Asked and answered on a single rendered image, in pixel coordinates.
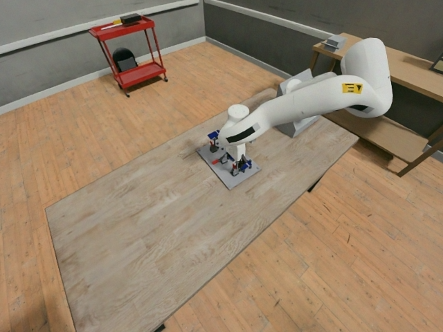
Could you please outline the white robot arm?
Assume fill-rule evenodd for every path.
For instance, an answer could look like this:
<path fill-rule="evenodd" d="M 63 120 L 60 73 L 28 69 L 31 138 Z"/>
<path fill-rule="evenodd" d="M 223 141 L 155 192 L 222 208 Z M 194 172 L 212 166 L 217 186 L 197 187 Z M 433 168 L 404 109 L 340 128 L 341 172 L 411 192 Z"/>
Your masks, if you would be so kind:
<path fill-rule="evenodd" d="M 273 126 L 343 108 L 361 118 L 374 118 L 389 110 L 392 87 L 380 39 L 368 38 L 351 46 L 341 60 L 341 72 L 339 76 L 324 73 L 304 82 L 293 79 L 286 86 L 286 95 L 265 102 L 251 115 L 244 105 L 229 107 L 226 124 L 218 135 L 220 143 L 253 144 Z"/>

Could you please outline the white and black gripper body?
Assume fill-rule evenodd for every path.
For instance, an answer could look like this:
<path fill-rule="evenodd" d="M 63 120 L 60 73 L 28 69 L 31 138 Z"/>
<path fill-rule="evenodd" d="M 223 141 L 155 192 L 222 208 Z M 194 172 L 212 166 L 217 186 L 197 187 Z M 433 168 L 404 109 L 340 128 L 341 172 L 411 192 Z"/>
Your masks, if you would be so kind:
<path fill-rule="evenodd" d="M 226 146 L 226 151 L 236 160 L 240 161 L 242 154 L 245 156 L 245 143 L 241 145 Z"/>

